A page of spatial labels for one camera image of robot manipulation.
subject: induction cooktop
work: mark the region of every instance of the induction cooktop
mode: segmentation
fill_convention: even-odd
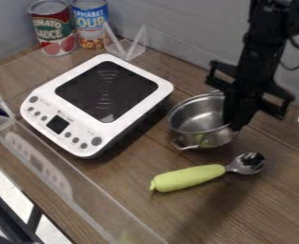
[[[99,155],[173,91],[171,82],[101,54],[35,89],[20,112],[79,157]]]

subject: can label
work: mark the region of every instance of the can label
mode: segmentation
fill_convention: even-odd
[[[49,15],[32,14],[32,17],[43,52],[53,56],[71,53],[75,36],[68,8]]]
[[[108,21],[108,4],[83,10],[72,7],[79,45],[85,49],[104,48],[103,24]]]

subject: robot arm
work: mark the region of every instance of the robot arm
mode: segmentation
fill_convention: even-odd
[[[294,40],[299,34],[299,0],[252,0],[250,24],[239,65],[212,61],[206,80],[208,85],[226,94],[224,122],[231,123],[235,131],[240,131],[251,122],[259,110],[283,119],[295,99],[274,78],[287,40],[299,49]],[[218,78],[216,71],[232,77],[234,82]],[[267,93],[282,99],[282,105],[264,99]]]

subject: cable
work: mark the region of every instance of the cable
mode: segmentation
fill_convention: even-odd
[[[296,48],[299,50],[299,43],[296,42],[296,40],[292,38],[292,36],[290,36],[288,38],[291,45],[294,46],[294,48]],[[280,61],[282,66],[288,70],[288,71],[296,71],[299,69],[299,65],[294,68],[291,68],[283,61]]]

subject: floor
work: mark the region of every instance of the floor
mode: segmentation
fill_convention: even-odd
[[[17,213],[24,222],[28,221],[29,214],[33,208],[32,202],[20,192],[13,182],[0,171],[0,196],[7,201],[13,211]],[[48,244],[68,244],[71,243],[59,229],[44,216],[39,227],[37,235],[44,243]]]

